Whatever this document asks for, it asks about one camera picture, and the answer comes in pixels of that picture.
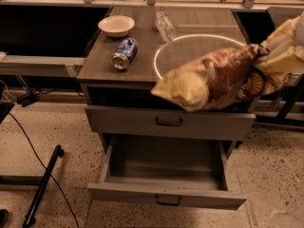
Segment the speckled floor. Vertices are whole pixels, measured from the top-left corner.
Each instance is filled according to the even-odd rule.
[[[86,190],[103,165],[105,153],[88,125],[84,104],[17,105],[11,114],[28,133],[44,164],[60,144],[65,155],[54,168],[79,227],[304,227],[303,129],[255,123],[228,161],[233,190],[248,199],[237,211],[127,204],[93,200]],[[11,116],[0,125],[0,173],[42,175],[28,140]],[[0,186],[0,208],[9,210],[6,227],[22,227],[36,187]],[[53,180],[32,227],[77,227]]]

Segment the clear plastic bottle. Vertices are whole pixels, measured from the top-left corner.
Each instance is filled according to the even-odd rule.
[[[177,31],[165,12],[158,11],[155,15],[154,23],[164,42],[171,43],[177,37]]]

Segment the open drawer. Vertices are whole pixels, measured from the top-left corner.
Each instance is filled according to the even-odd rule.
[[[242,141],[256,116],[103,105],[85,107],[92,131],[113,134]]]
[[[113,135],[96,200],[236,210],[246,201],[230,191],[219,141]]]

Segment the white bowl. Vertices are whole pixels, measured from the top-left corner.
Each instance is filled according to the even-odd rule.
[[[98,27],[110,37],[124,37],[135,26],[132,18],[113,15],[99,22]]]

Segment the gray tabletop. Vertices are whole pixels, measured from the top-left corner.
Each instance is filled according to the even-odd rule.
[[[190,37],[175,42],[172,47],[165,45],[154,25],[157,11],[167,13],[178,37]],[[119,71],[110,60],[123,38],[110,38],[101,33],[77,77],[80,83],[155,83],[160,79],[158,74],[163,75],[168,69],[194,57],[233,46],[236,42],[245,44],[238,23],[228,8],[121,6],[113,8],[110,15],[125,15],[135,20],[135,27],[126,37],[138,41],[138,53],[128,70]],[[155,54],[160,48],[163,49],[155,61]]]

